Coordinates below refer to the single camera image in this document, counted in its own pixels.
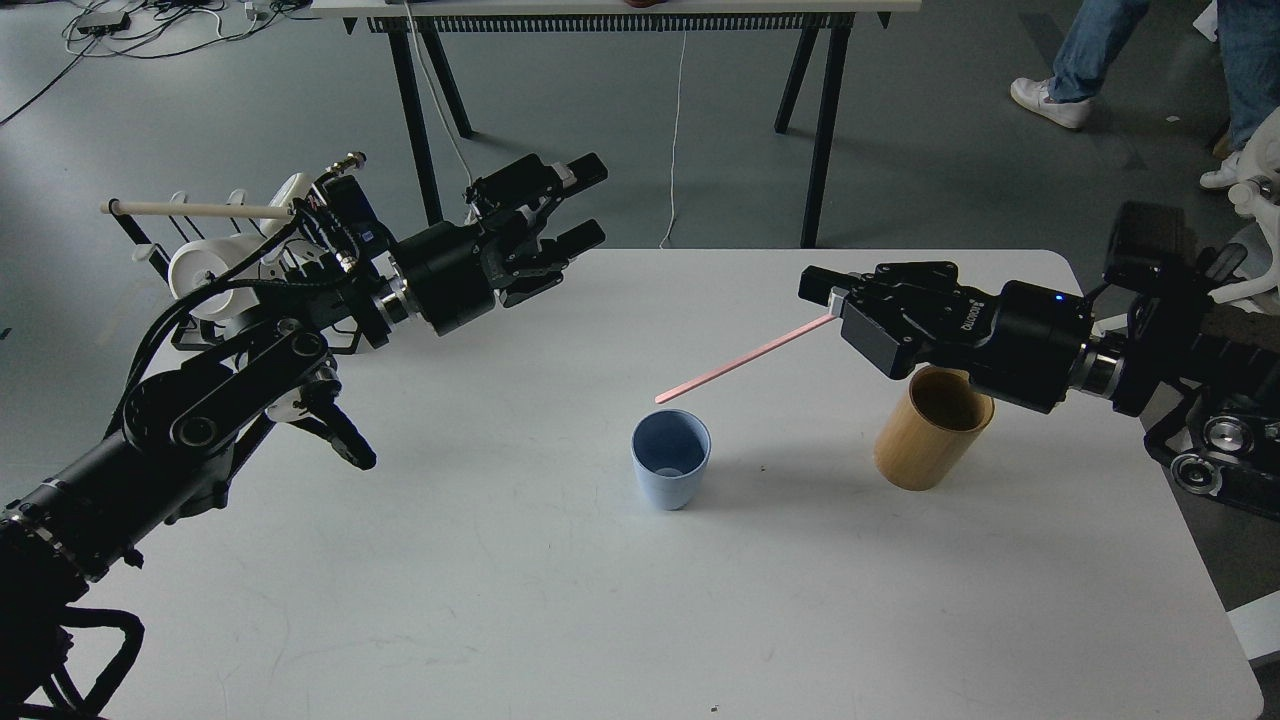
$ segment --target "cup rim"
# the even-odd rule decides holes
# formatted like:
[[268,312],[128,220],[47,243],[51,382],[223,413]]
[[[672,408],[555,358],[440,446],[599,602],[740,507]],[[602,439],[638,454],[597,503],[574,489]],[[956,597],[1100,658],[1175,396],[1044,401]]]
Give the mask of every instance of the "cup rim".
[[[969,392],[972,392],[978,398],[978,404],[982,406],[983,414],[982,414],[982,420],[979,420],[977,425],[974,425],[972,428],[965,428],[963,430],[957,430],[955,428],[948,428],[946,425],[940,425],[938,423],[934,423],[932,418],[929,418],[928,415],[924,414],[924,411],[920,410],[920,406],[916,405],[916,402],[915,402],[915,393],[913,392],[913,389],[914,389],[913,384],[916,382],[916,378],[923,378],[923,377],[927,377],[927,375],[938,375],[938,374],[951,375],[951,377],[959,378],[961,382],[964,382],[965,388]],[[947,433],[951,433],[951,434],[968,436],[968,434],[980,433],[982,430],[987,429],[987,425],[989,425],[992,420],[996,419],[996,400],[993,397],[991,397],[989,395],[983,395],[983,393],[973,389],[969,386],[969,373],[965,373],[964,370],[955,370],[955,369],[951,369],[951,368],[942,368],[940,365],[925,365],[925,366],[920,368],[919,370],[916,370],[915,373],[913,373],[911,378],[909,380],[906,380],[906,383],[908,383],[906,384],[906,397],[908,397],[908,402],[911,404],[911,410],[914,410],[915,414],[916,414],[916,416],[919,416],[922,420],[924,420],[931,428],[937,428],[940,430],[943,430],[943,432],[947,432]]]
[[[703,452],[703,460],[698,464],[696,468],[682,475],[659,475],[657,470],[650,470],[649,465],[641,461],[640,457],[636,455],[636,433],[640,432],[640,425],[643,425],[644,421],[648,420],[649,418],[653,418],[655,415],[667,415],[667,414],[684,415],[685,418],[694,420],[694,423],[698,423],[698,427],[703,429],[703,436],[707,438],[707,450]],[[654,410],[653,413],[649,413],[644,418],[640,418],[640,421],[636,423],[635,429],[631,430],[631,460],[637,465],[640,465],[641,468],[644,468],[645,471],[648,471],[652,475],[667,480],[682,480],[689,478],[690,475],[696,475],[698,473],[703,471],[703,469],[707,468],[707,462],[710,460],[710,457],[712,457],[712,433],[710,430],[707,429],[707,423],[703,423],[701,418],[694,415],[687,410],[681,410],[678,407],[663,407],[660,410]]]

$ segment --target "blue cup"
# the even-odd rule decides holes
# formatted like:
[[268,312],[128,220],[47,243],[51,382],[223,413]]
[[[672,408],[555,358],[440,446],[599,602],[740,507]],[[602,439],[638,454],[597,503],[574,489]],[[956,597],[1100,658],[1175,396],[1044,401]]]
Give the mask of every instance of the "blue cup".
[[707,425],[684,410],[659,410],[636,425],[631,461],[650,502],[680,510],[698,493],[712,456]]

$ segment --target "person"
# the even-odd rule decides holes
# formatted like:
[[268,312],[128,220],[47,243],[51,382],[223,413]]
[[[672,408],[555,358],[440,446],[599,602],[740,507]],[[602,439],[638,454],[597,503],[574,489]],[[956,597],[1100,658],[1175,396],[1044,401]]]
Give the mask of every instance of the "person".
[[[1053,77],[1018,78],[1009,94],[1023,108],[1065,128],[1079,129],[1093,110],[1107,68],[1146,17],[1149,0],[1084,0],[1053,59]],[[1240,149],[1280,106],[1280,1],[1219,0],[1217,36],[1231,113],[1221,167],[1201,176],[1204,190],[1235,184]]]

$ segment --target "screw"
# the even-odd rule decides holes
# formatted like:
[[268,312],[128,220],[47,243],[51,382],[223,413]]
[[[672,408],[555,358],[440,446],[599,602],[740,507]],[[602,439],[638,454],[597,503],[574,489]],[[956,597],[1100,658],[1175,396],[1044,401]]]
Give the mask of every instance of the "screw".
[[218,425],[209,418],[188,418],[178,428],[178,441],[188,447],[205,447],[216,434]]

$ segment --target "pink straw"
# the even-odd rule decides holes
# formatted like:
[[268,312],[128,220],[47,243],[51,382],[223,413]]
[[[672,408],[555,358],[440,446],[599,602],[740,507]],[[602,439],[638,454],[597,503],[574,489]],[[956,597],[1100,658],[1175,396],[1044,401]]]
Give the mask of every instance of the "pink straw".
[[823,315],[823,316],[818,318],[817,320],[805,323],[804,325],[801,325],[801,327],[799,327],[799,328],[788,332],[787,334],[785,334],[785,336],[782,336],[782,337],[780,337],[777,340],[769,341],[769,342],[762,345],[760,347],[756,347],[755,350],[748,352],[746,355],[739,357],[737,360],[733,360],[733,361],[731,361],[731,363],[728,363],[726,365],[721,365],[719,368],[716,368],[710,373],[707,373],[707,374],[703,374],[703,375],[698,375],[696,378],[689,380],[687,383],[685,383],[682,386],[677,386],[677,387],[673,387],[673,388],[668,389],[667,392],[664,392],[664,393],[659,395],[658,397],[653,398],[653,401],[657,402],[658,405],[662,405],[663,402],[667,402],[668,400],[675,400],[675,398],[680,397],[681,395],[685,395],[686,392],[694,389],[695,387],[701,387],[701,386],[704,386],[704,384],[714,380],[716,378],[723,375],[724,373],[727,373],[730,370],[735,370],[737,368],[741,368],[742,365],[746,365],[748,363],[750,363],[751,360],[755,360],[760,355],[764,355],[765,352],[769,352],[771,350],[777,350],[777,348],[782,347],[783,345],[791,342],[792,340],[795,340],[795,338],[797,338],[797,337],[800,337],[800,336],[803,336],[803,334],[805,334],[808,332],[815,331],[815,329],[820,328],[822,325],[826,325],[827,323],[829,323],[829,322],[832,322],[835,319],[836,319],[835,315]]

